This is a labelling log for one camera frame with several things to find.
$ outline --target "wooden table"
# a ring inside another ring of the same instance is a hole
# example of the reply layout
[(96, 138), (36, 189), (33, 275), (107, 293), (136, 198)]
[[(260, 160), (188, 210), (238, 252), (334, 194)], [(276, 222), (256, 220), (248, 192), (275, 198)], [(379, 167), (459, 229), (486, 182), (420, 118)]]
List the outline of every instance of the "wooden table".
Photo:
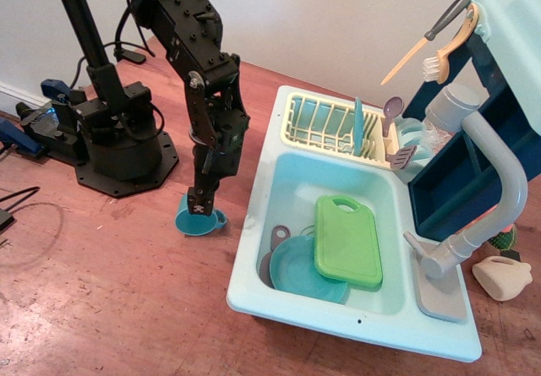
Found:
[(482, 247), (463, 265), (484, 351), (472, 364), (232, 311), (227, 285), (276, 91), (289, 84), (333, 93), (243, 63), (250, 130), (239, 174), (216, 194), (229, 222), (209, 236), (186, 237), (173, 223), (193, 180), (183, 86), (152, 45), (157, 58), (118, 69), (124, 84), (149, 86), (166, 116), (180, 163), (161, 188), (113, 199), (78, 185), (74, 169), (58, 161), (0, 157), (0, 195), (41, 186), (0, 235), (8, 239), (0, 248), (1, 375), (540, 374), (538, 179), (517, 222), (517, 249), (534, 283), (514, 300), (495, 302), (470, 270), (495, 251)]

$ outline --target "toy cup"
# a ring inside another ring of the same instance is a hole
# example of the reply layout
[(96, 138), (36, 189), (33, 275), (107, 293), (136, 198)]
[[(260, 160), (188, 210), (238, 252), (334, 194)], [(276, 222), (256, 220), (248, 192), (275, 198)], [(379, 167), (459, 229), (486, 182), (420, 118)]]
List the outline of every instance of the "toy cup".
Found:
[(472, 267), (483, 289), (499, 302), (511, 300), (532, 283), (532, 266), (503, 256), (489, 256)]
[(189, 214), (188, 196), (186, 194), (180, 200), (177, 216), (175, 217), (175, 225), (178, 230), (193, 237), (205, 235), (215, 229), (222, 228), (226, 225), (226, 222), (226, 215), (218, 209), (213, 209), (210, 215)]

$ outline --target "blue cup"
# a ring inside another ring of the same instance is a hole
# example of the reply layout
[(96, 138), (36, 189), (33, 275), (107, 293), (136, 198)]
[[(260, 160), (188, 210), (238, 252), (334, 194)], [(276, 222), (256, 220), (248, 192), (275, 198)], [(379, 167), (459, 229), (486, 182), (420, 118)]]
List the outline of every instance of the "blue cup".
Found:
[(180, 199), (175, 225), (181, 233), (198, 237), (222, 228), (226, 222), (226, 215), (218, 209), (213, 209), (210, 215), (189, 214), (188, 196), (185, 194)]

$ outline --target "green cutting board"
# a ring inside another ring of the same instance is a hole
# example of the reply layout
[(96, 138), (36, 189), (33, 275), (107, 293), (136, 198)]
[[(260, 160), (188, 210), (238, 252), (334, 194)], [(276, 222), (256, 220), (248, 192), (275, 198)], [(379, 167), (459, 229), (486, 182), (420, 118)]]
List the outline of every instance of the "green cutting board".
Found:
[(372, 210), (346, 196), (321, 196), (315, 205), (315, 267), (331, 279), (377, 288), (383, 281)]

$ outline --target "white wall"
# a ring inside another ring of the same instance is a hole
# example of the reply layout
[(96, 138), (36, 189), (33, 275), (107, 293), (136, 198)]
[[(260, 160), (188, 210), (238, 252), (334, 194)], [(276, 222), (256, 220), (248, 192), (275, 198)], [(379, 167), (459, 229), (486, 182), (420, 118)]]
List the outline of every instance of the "white wall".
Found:
[[(102, 40), (111, 41), (125, 0), (88, 1)], [(223, 18), (225, 51), (377, 104), (392, 95), (411, 99), (423, 59), (451, 38), (461, 19), (389, 84), (380, 81), (452, 1), (211, 0)], [(43, 79), (71, 81), (81, 50), (60, 0), (0, 0), (0, 12), (0, 94), (10, 94), (0, 95), (0, 109), (10, 111), (13, 97), (39, 103)], [(138, 40), (133, 24), (123, 38)]]

